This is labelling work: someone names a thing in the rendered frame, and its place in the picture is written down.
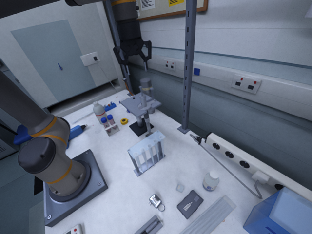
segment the white wall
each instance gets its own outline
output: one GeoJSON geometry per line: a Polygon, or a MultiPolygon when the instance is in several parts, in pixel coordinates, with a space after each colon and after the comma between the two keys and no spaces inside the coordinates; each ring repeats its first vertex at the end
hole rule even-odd
{"type": "MultiPolygon", "coordinates": [[[[311,0],[209,0],[195,50],[312,66],[311,0]]],[[[184,49],[185,16],[141,21],[143,40],[184,49]]]]}
{"type": "MultiPolygon", "coordinates": [[[[32,63],[21,49],[11,31],[35,25],[68,20],[82,54],[98,52],[101,63],[110,80],[120,78],[122,73],[113,55],[114,43],[110,35],[104,8],[98,4],[70,7],[65,1],[31,9],[0,19],[0,58],[21,82],[40,107],[57,102],[32,63]]],[[[96,86],[108,82],[97,66],[88,67],[96,86]]]]}

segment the floor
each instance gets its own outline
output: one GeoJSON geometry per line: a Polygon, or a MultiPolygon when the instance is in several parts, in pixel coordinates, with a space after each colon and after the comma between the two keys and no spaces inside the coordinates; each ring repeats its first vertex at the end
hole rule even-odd
{"type": "Polygon", "coordinates": [[[45,234],[43,192],[18,164],[18,152],[0,160],[0,233],[45,234]]]}

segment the keychain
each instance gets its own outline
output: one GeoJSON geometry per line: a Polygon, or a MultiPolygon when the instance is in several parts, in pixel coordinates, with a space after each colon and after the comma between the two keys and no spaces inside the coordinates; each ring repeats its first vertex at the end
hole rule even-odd
{"type": "Polygon", "coordinates": [[[162,204],[161,203],[161,200],[159,199],[159,197],[156,195],[156,194],[154,194],[153,196],[151,196],[150,197],[150,199],[149,199],[149,204],[150,205],[154,205],[155,206],[155,208],[157,208],[159,211],[161,211],[161,212],[163,212],[165,209],[166,209],[166,207],[165,207],[165,205],[164,204],[162,204]],[[159,206],[160,205],[163,205],[164,206],[164,209],[163,210],[160,210],[159,209],[159,206]]]}

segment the gray cabinet door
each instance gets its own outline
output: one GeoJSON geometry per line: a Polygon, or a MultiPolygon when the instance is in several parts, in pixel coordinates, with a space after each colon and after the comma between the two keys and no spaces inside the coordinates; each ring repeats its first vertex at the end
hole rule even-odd
{"type": "Polygon", "coordinates": [[[59,102],[96,87],[68,20],[11,33],[59,102]]]}

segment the remote control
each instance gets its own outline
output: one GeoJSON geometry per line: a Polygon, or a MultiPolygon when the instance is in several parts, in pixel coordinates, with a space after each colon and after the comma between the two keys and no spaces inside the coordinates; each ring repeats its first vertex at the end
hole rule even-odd
{"type": "Polygon", "coordinates": [[[65,232],[64,234],[83,234],[81,225],[78,224],[71,228],[69,231],[65,232]]]}

